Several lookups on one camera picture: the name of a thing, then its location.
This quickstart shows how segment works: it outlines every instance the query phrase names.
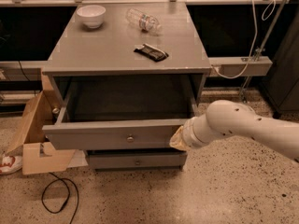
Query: closed drawer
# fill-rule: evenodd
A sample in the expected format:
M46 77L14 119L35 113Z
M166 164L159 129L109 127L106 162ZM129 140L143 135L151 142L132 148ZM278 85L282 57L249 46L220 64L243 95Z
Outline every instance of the closed drawer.
M67 93L64 107L55 125L43 127L56 149L169 147L178 127L197 113L188 75L77 77L58 83Z
M187 159L186 152L157 151L148 152L103 152L88 157L88 163L93 169L142 169L159 167L182 167Z

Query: foot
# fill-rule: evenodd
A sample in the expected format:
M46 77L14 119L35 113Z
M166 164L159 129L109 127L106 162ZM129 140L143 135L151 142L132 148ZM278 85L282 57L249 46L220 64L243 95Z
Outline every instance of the foot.
M0 175L10 175L17 172L22 167L21 156L3 155L2 163L0 162Z

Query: white bowl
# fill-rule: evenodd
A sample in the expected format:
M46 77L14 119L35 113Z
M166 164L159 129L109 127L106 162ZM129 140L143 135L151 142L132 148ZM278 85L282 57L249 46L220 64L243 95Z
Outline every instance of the white bowl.
M98 28L102 25L106 9L99 5L88 5L77 10L82 22L89 28Z

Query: plastic bottle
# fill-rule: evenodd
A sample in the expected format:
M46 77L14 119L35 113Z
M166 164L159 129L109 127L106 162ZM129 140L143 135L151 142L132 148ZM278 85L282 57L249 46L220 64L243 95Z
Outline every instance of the plastic bottle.
M142 30L148 31L149 33L159 34L162 31L162 25L156 18L137 9L128 9L126 19L132 25L139 27Z

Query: speckled floor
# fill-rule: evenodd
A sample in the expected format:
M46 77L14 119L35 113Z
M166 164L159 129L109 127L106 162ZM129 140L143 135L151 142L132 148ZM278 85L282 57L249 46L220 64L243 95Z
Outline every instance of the speckled floor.
M229 91L205 91L200 110L221 98L238 101ZM258 114L271 116L258 91L251 91L248 100ZM299 116L282 119L299 121ZM0 151L19 121L18 116L0 118ZM189 151L182 171L96 173L83 167L57 175L78 185L73 223L299 223L298 163L244 137ZM49 174L0 176L0 223L69 223L74 189L62 213L50 214L42 206L43 189L52 180ZM63 185L56 184L46 203L58 208L65 195Z

